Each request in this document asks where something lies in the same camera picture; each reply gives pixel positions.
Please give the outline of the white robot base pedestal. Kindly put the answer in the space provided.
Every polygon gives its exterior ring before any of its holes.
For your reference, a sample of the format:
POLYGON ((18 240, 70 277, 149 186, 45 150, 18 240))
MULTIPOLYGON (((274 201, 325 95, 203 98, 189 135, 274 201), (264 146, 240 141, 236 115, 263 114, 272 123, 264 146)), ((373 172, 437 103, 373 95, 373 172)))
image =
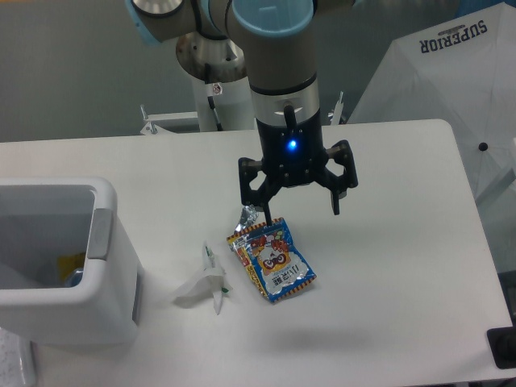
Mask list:
POLYGON ((287 126, 291 110, 296 124, 320 113, 315 75, 284 89, 264 89, 248 79, 244 51, 232 40, 210 40, 198 32, 181 36, 176 45, 178 64, 189 76, 195 113, 151 114, 148 127, 182 125, 196 119, 201 132, 239 131, 258 127, 287 126))

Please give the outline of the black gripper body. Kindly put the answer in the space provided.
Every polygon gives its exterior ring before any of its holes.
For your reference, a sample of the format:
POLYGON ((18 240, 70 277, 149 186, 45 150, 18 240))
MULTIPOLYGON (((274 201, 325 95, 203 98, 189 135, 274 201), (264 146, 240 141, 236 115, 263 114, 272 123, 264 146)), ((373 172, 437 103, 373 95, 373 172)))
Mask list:
POLYGON ((319 112, 295 128, 262 122, 257 125, 263 152, 262 171, 271 183, 285 188, 307 185, 326 168, 319 112))

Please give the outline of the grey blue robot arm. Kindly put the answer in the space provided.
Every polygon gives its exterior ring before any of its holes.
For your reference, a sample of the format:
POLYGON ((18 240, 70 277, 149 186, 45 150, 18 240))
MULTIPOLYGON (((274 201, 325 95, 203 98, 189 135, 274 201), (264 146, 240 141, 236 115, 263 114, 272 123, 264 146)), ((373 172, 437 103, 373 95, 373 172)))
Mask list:
POLYGON ((331 206, 358 184, 345 140, 323 145, 313 19, 350 1, 129 1, 141 36, 162 43, 189 33, 231 41, 243 59, 260 137, 260 160, 239 160, 241 201, 265 214, 282 188, 316 182, 331 206))

